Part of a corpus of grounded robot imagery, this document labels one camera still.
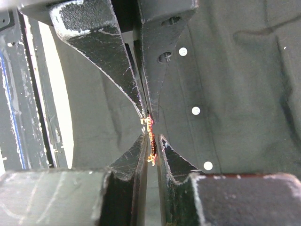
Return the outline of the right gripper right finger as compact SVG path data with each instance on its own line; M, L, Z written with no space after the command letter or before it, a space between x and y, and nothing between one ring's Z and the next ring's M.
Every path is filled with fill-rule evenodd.
M163 135L157 167L164 226L298 226L301 183L291 174L206 174Z

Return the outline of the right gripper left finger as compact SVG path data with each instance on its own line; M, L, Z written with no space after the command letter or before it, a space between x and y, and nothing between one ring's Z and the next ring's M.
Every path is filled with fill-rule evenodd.
M0 178L3 226L143 226L148 138L99 169L8 171Z

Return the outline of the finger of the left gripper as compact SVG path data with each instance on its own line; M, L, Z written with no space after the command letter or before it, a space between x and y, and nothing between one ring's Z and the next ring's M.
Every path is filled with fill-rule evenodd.
M159 97L173 51L198 0L139 0L138 64L142 73L147 109L159 121Z

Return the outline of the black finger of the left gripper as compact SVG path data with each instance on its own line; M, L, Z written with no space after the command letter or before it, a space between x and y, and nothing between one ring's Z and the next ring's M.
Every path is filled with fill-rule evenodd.
M133 63L110 0L22 0L18 10L52 26L58 38L105 74L145 117Z

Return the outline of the black button shirt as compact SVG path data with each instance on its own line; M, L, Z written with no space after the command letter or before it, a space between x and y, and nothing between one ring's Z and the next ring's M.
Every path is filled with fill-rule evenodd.
M138 0L111 0L147 109L138 64ZM163 135L206 174L291 174L301 181L301 3L199 0L159 97ZM111 165L146 126L94 64L57 38L73 126L75 168ZM147 162L145 210L162 225L157 158Z

